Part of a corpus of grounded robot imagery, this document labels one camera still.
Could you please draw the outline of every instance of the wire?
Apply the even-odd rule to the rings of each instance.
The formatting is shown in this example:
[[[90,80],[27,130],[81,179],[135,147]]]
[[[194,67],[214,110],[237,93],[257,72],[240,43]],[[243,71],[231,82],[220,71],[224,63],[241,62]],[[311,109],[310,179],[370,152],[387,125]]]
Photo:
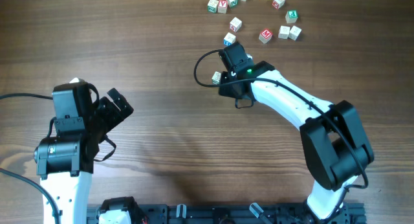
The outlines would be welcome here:
[[[37,183],[35,183],[33,180],[28,179],[26,177],[23,177],[21,175],[15,174],[13,172],[9,172],[8,170],[5,170],[3,168],[0,168],[0,172],[5,174],[5,175],[9,175],[11,177],[14,177],[16,179],[19,179],[23,182],[26,182],[30,185],[32,185],[35,189],[39,190],[39,192],[41,192],[47,199],[47,201],[50,203],[50,205],[52,206],[52,210],[53,210],[53,217],[54,217],[54,222],[55,224],[59,224],[60,220],[59,220],[59,209],[57,204],[54,202],[52,196],[40,185],[38,185]]]
[[[339,207],[342,204],[343,200],[345,199],[345,195],[349,191],[350,188],[365,189],[365,188],[368,187],[368,184],[369,184],[368,176],[365,173],[365,170],[363,169],[363,167],[361,165],[361,162],[359,161],[358,157],[356,156],[356,153],[353,150],[351,144],[345,138],[345,136],[343,135],[341,130],[338,128],[338,126],[330,118],[328,118],[320,108],[318,108],[313,102],[307,100],[305,97],[303,97],[301,94],[299,94],[298,92],[296,92],[292,88],[286,86],[285,84],[283,84],[279,81],[275,81],[275,80],[271,80],[271,79],[267,79],[267,78],[247,78],[247,79],[242,79],[242,80],[237,80],[237,81],[228,82],[228,83],[225,83],[225,84],[217,84],[217,85],[208,85],[208,84],[201,83],[197,79],[197,68],[198,68],[201,60],[204,59],[208,55],[211,55],[215,52],[222,52],[222,51],[223,51],[222,49],[212,50],[212,51],[207,52],[206,54],[202,55],[200,57],[200,59],[197,61],[197,63],[195,64],[195,67],[194,67],[194,79],[199,85],[201,85],[203,87],[224,87],[224,86],[227,86],[227,85],[240,84],[240,83],[245,83],[245,82],[255,82],[255,81],[270,82],[272,84],[275,84],[276,86],[280,86],[280,87],[286,89],[287,91],[291,92],[293,95],[296,95],[298,98],[303,100],[311,108],[315,109],[321,115],[321,117],[332,127],[332,129],[335,132],[337,132],[337,134],[342,138],[344,144],[346,145],[347,149],[351,153],[351,156],[352,156],[352,158],[354,159],[354,161],[356,163],[356,167],[358,168],[359,172],[361,173],[362,177],[364,178],[364,185],[347,185],[347,186],[344,187],[344,191],[341,195],[341,198],[340,198],[339,202],[336,204],[335,209],[329,214],[329,216],[324,221],[325,223],[329,222],[329,220],[331,220],[333,218],[333,214],[335,214],[339,210]]]
[[[57,120],[56,117],[53,117],[49,122],[49,132],[47,132],[46,138],[50,137],[52,135],[52,128],[54,121]]]
[[[107,155],[105,155],[105,157],[103,157],[103,159],[101,159],[101,160],[94,159],[93,161],[95,161],[95,162],[104,162],[105,160],[107,160],[108,158],[110,158],[115,153],[116,144],[113,141],[111,141],[107,135],[103,136],[103,139],[106,142],[108,142],[114,149],[111,152],[109,152]]]
[[[43,98],[43,99],[48,99],[48,100],[53,100],[52,97],[50,96],[44,96],[44,95],[36,95],[36,94],[31,94],[31,93],[13,93],[13,94],[7,94],[7,95],[1,95],[0,96],[0,100],[4,99],[4,98],[12,98],[12,97],[32,97],[32,98]],[[53,126],[53,121],[56,120],[56,117],[52,118],[52,120],[50,120],[50,124],[49,124],[49,132],[47,133],[47,136],[49,137],[50,134],[52,134],[52,126]],[[50,205],[52,206],[52,210],[53,210],[53,217],[54,217],[54,222],[55,224],[59,224],[60,220],[59,220],[59,209],[57,204],[54,202],[52,196],[40,185],[38,185],[36,182],[34,182],[31,179],[28,179],[24,176],[15,174],[13,172],[10,172],[8,170],[5,170],[3,168],[0,168],[0,172],[5,174],[5,175],[9,175],[11,177],[14,177],[16,179],[19,179],[23,182],[28,183],[29,185],[32,185],[35,189],[39,190],[39,192],[41,192],[47,199],[47,201],[50,203]]]
[[[4,98],[12,98],[12,97],[32,97],[32,98],[44,98],[44,99],[53,100],[53,98],[50,96],[36,95],[36,94],[30,94],[30,93],[13,93],[13,94],[1,95],[0,100]]]
[[[99,106],[99,92],[93,84],[88,84],[88,88],[96,94],[96,100],[93,102],[93,105],[96,107]]]

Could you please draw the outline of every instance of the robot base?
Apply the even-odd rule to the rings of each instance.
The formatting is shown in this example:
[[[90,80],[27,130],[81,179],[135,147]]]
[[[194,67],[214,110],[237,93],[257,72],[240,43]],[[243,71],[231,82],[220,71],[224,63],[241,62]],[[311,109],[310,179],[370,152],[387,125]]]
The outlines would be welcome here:
[[[176,207],[167,205],[139,205],[141,211],[148,217],[146,223],[135,220],[139,224],[264,224],[256,218],[249,206],[217,205],[205,207]],[[314,223],[304,220],[303,203],[280,203],[263,205],[264,216],[274,224]],[[99,223],[100,206],[88,207],[87,224]],[[364,204],[343,203],[340,214],[328,224],[363,224],[366,223]]]

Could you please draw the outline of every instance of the wood grain surface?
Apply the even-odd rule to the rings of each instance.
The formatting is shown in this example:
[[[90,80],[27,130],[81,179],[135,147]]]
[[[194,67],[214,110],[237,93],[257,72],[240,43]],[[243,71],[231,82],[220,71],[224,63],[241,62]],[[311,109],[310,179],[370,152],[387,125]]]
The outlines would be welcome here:
[[[313,178],[300,135],[261,104],[198,86],[193,66],[223,48],[228,24],[255,62],[266,60],[310,94],[348,100],[360,114],[375,162],[365,203],[369,223],[414,219],[413,0],[248,0],[227,14],[208,0],[0,0],[0,94],[51,94],[74,77],[101,95],[116,87],[135,112],[109,134],[118,149],[96,163],[89,202],[134,196],[139,203],[301,202]],[[298,11],[297,41],[277,39],[287,10]],[[264,45],[259,32],[273,30]],[[210,82],[224,66],[206,58]],[[34,148],[54,116],[50,100],[0,102],[0,167],[38,181]],[[99,157],[111,147],[103,144]],[[41,194],[0,175],[0,223],[41,223]]]

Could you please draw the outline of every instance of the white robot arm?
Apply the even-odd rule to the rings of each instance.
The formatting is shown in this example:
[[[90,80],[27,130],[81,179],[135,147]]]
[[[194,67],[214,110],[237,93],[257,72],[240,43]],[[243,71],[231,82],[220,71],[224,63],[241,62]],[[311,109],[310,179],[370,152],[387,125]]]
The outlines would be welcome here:
[[[323,112],[330,110],[329,106],[332,105],[331,102],[320,100],[319,98],[306,93],[299,87],[290,83],[277,70],[267,71],[258,76],[258,78],[279,81],[298,92],[307,100],[311,100]],[[300,126],[305,124],[308,118],[317,118],[320,116],[320,113],[318,113],[315,109],[309,108],[309,106],[300,98],[280,86],[261,81],[253,82],[251,86],[254,98],[259,103],[265,104],[277,111],[298,130]],[[324,187],[319,185],[318,182],[314,182],[312,193],[307,199],[307,204],[318,219],[328,218],[328,216],[334,211],[336,204],[341,199],[341,196],[344,193],[344,187],[352,184],[356,178],[357,176],[349,178],[337,191],[324,189]]]
[[[346,101],[333,105],[306,93],[267,62],[254,65],[238,42],[218,53],[227,68],[221,73],[219,84],[198,81],[196,70],[200,60],[194,71],[196,82],[219,87],[220,95],[236,99],[236,107],[237,100],[242,98],[251,99],[252,105],[254,101],[265,104],[300,131],[307,166],[315,178],[307,206],[319,222],[331,218],[342,206],[348,188],[374,160],[355,108]],[[346,139],[331,142],[328,134],[333,131],[341,131],[340,135]]]
[[[96,93],[94,102],[90,90]],[[96,88],[83,80],[59,85],[52,95],[56,118],[50,121],[48,135],[35,149],[37,174],[41,177],[40,185],[58,206],[60,223],[85,224],[98,145],[105,140],[115,150],[116,145],[106,134],[132,114],[133,108],[116,89],[108,92],[113,102],[107,97],[99,99]],[[50,136],[53,125],[55,137]],[[44,223],[55,223],[52,204],[45,196],[43,206]]]

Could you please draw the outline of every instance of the black clamp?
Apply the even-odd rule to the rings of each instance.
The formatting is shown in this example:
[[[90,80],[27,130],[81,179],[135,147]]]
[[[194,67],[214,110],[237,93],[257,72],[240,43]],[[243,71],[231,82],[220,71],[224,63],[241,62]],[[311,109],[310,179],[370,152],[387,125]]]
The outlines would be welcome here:
[[[253,58],[246,54],[245,49],[239,42],[224,48],[223,51],[219,52],[219,56],[227,69],[227,71],[221,73],[220,84],[257,78],[263,73],[275,69],[273,65],[267,62],[254,64]],[[235,98],[236,108],[239,108],[237,104],[239,99],[251,100],[252,105],[250,107],[252,107],[255,99],[252,93],[251,83],[252,82],[240,82],[233,85],[221,86],[219,88],[219,95]]]
[[[134,109],[115,88],[108,92],[114,102],[106,97],[93,102],[90,89],[97,93],[96,88],[87,82],[54,88],[52,95],[56,118],[52,119],[52,123],[57,136],[50,137],[48,134],[34,151],[37,174],[42,179],[55,172],[70,172],[71,176],[78,176],[80,172],[93,173],[99,143],[106,140],[116,147],[106,134],[131,115]]]
[[[356,109],[347,101],[332,105],[326,112],[351,144],[362,168],[374,161],[374,153]],[[300,126],[306,165],[313,178],[325,189],[341,188],[343,182],[360,171],[351,153],[339,138],[333,142],[333,129],[322,117],[310,118]]]

